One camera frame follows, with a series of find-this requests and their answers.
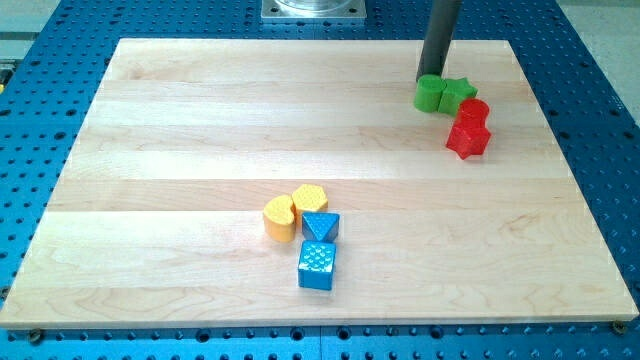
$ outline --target blue block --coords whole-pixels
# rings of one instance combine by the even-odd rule
[[[298,285],[300,287],[331,290],[333,283],[336,245],[305,240],[298,261]]]
[[[333,242],[338,237],[340,215],[325,212],[302,214],[302,235],[307,240]]]

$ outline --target green block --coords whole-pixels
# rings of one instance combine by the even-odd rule
[[[447,86],[445,81],[438,75],[423,75],[418,79],[416,97],[413,105],[416,109],[424,112],[438,111],[442,91]]]
[[[460,103],[468,98],[476,97],[478,89],[469,84],[467,78],[445,79],[447,84],[442,92],[438,112],[456,116]]]

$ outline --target wooden board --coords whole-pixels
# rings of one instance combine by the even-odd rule
[[[637,308],[509,44],[458,41],[487,153],[412,106],[416,41],[125,39],[2,312],[9,328],[629,320]],[[342,215],[334,290],[261,209]]]

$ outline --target toy block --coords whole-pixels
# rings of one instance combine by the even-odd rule
[[[423,75],[418,79],[416,96],[413,105],[423,112],[438,111],[442,92],[447,86],[444,79],[438,75]]]
[[[335,259],[335,244],[303,241],[298,261],[298,285],[304,288],[331,290]]]
[[[465,129],[454,125],[449,133],[447,147],[464,160],[469,155],[482,155],[490,137],[491,133],[486,128]]]
[[[473,87],[467,78],[446,79],[445,82],[447,86],[442,91],[438,112],[456,116],[460,103],[475,97],[478,94],[478,89]]]
[[[269,201],[262,211],[267,234],[280,242],[292,241],[296,237],[295,212],[293,199],[289,195]]]
[[[465,129],[477,129],[485,127],[489,116],[489,105],[484,101],[471,98],[460,103],[454,126]]]
[[[338,237],[340,215],[333,213],[302,213],[302,235],[307,240],[333,242]]]
[[[324,189],[318,185],[303,184],[291,195],[296,207],[296,224],[301,225],[303,212],[327,211],[329,200]]]

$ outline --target blue pegboard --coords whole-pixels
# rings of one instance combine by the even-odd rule
[[[368,0],[364,25],[265,24],[256,0],[62,0],[0,95],[0,286],[16,275],[121,37],[421,39],[427,2]],[[640,300],[640,130],[554,1],[463,4],[458,39],[507,39],[624,280]],[[0,359],[637,358],[640,321],[515,324],[0,330]]]

